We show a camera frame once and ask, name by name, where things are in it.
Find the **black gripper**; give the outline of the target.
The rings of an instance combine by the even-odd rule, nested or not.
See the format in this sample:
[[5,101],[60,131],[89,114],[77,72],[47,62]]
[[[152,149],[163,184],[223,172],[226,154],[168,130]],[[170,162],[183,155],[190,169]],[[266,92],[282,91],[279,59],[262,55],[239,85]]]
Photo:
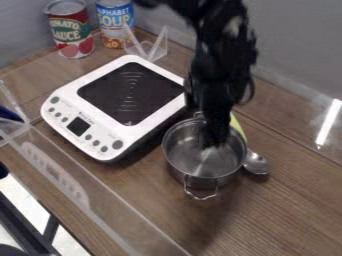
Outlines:
[[255,94],[251,68],[256,64],[254,43],[232,43],[211,49],[198,43],[184,80],[184,101],[191,110],[204,116],[202,148],[222,147],[230,137],[230,112],[236,104],[250,101]]

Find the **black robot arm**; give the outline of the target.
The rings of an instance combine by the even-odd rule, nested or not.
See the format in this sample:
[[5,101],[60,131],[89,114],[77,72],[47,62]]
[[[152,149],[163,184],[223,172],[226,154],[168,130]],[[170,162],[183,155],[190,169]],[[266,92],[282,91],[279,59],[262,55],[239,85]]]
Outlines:
[[202,112],[200,146],[220,147],[230,135],[231,110],[255,94],[256,35],[243,0],[134,0],[143,8],[167,6],[192,27],[195,54],[184,80],[186,104]]

